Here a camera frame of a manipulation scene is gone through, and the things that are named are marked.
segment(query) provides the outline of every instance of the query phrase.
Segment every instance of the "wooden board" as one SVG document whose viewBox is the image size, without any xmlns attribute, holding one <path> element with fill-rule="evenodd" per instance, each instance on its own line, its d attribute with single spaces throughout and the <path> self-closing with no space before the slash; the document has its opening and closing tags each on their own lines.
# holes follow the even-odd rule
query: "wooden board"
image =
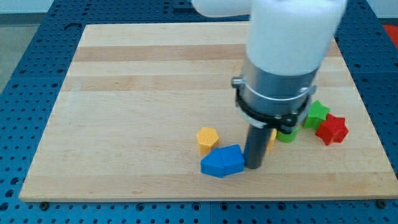
<svg viewBox="0 0 398 224">
<path fill-rule="evenodd" d="M 275 142 L 260 169 L 200 173 L 195 134 L 244 146 L 231 77 L 247 22 L 89 25 L 20 198 L 26 202 L 329 200 L 398 197 L 398 183 L 334 42 L 314 99 L 344 116 L 343 144 L 314 130 Z"/>
</svg>

